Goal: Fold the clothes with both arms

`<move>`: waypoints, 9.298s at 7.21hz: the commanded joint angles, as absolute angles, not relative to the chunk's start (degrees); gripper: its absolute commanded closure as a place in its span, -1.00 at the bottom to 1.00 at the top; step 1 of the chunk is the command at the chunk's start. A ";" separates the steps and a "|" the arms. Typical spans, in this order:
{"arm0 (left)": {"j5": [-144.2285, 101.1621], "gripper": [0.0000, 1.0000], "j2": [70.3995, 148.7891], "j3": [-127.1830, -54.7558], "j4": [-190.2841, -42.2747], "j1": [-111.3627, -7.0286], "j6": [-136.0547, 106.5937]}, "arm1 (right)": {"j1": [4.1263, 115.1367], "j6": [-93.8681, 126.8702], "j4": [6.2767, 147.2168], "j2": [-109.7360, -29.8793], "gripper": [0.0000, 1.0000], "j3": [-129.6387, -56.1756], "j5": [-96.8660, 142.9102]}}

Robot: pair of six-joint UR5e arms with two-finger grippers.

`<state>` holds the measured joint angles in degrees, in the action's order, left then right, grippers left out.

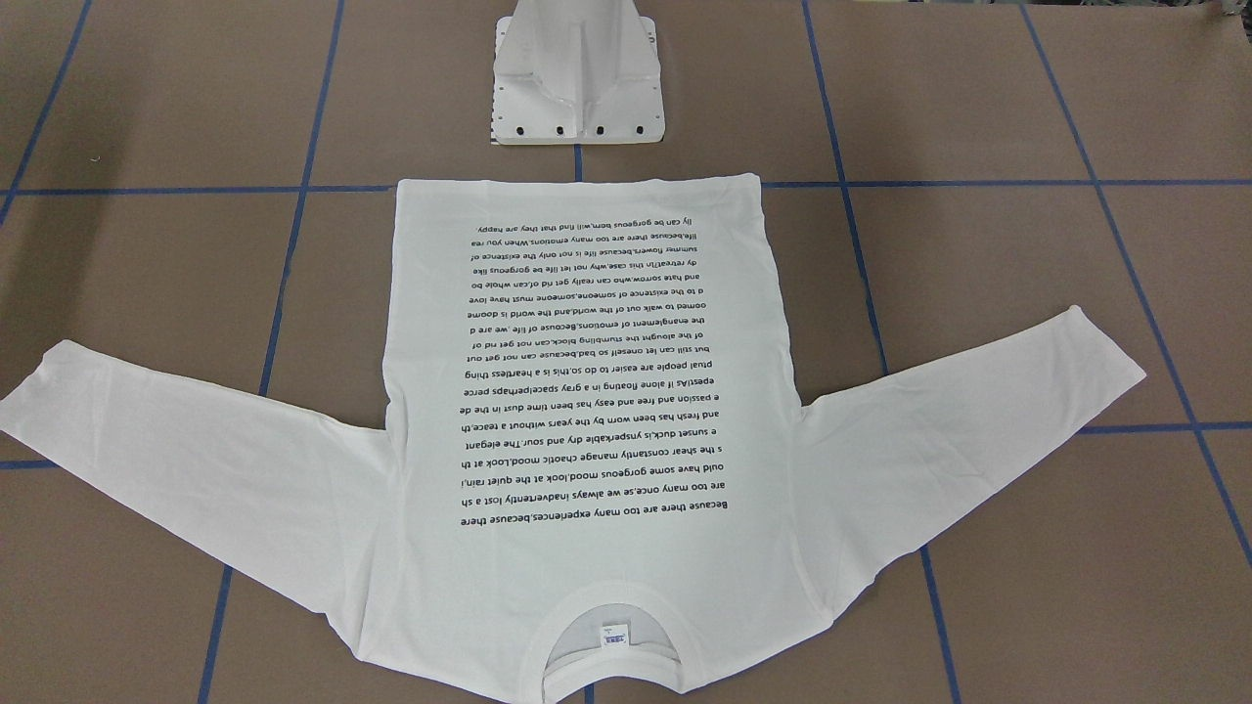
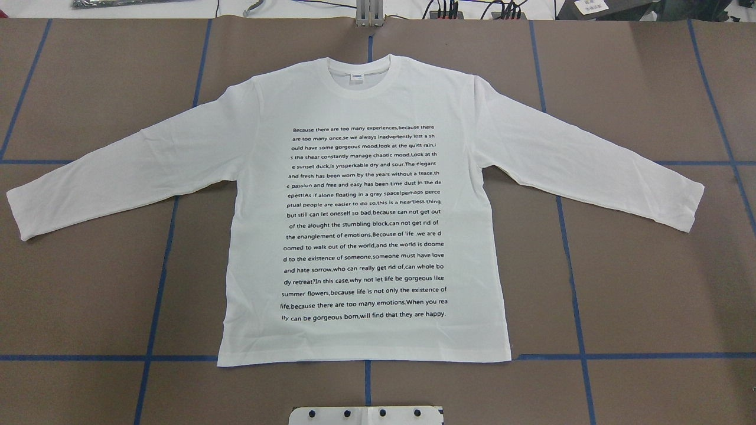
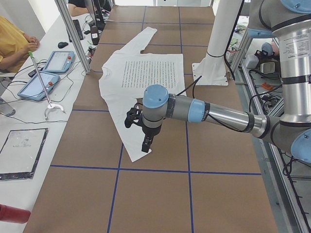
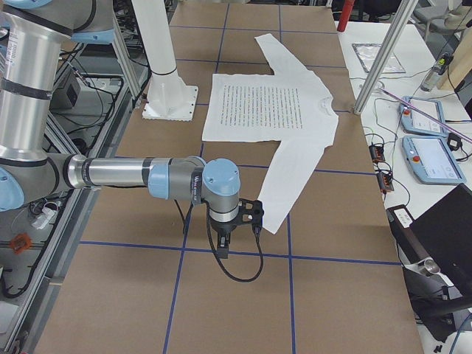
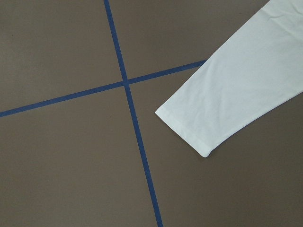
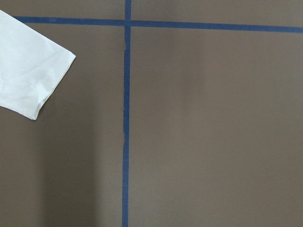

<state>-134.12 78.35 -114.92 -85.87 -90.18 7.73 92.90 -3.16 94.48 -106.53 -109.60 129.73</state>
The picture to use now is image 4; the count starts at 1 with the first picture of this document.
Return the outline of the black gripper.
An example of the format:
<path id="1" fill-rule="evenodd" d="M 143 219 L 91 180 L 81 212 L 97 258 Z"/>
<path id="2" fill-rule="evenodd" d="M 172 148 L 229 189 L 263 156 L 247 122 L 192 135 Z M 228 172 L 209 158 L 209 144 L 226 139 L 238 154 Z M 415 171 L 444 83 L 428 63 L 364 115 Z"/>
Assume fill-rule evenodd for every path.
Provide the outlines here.
<path id="1" fill-rule="evenodd" d="M 229 244 L 231 242 L 231 233 L 236 228 L 232 222 L 220 222 L 210 218 L 210 226 L 217 232 L 218 245 L 217 255 L 219 258 L 227 258 L 229 255 Z"/>

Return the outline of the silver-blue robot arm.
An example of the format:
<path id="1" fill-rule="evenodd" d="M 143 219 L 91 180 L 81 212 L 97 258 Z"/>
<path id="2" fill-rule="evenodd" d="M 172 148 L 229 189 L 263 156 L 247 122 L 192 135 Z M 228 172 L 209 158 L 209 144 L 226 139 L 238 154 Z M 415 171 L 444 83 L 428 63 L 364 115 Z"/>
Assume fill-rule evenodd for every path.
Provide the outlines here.
<path id="1" fill-rule="evenodd" d="M 63 106 L 54 96 L 64 43 L 109 45 L 117 32 L 112 1 L 4 1 L 8 26 L 1 74 L 1 210 L 86 187 L 146 188 L 155 198 L 206 205 L 212 252 L 228 255 L 240 224 L 240 174 L 228 159 L 92 158 L 48 153 L 48 118 Z"/>

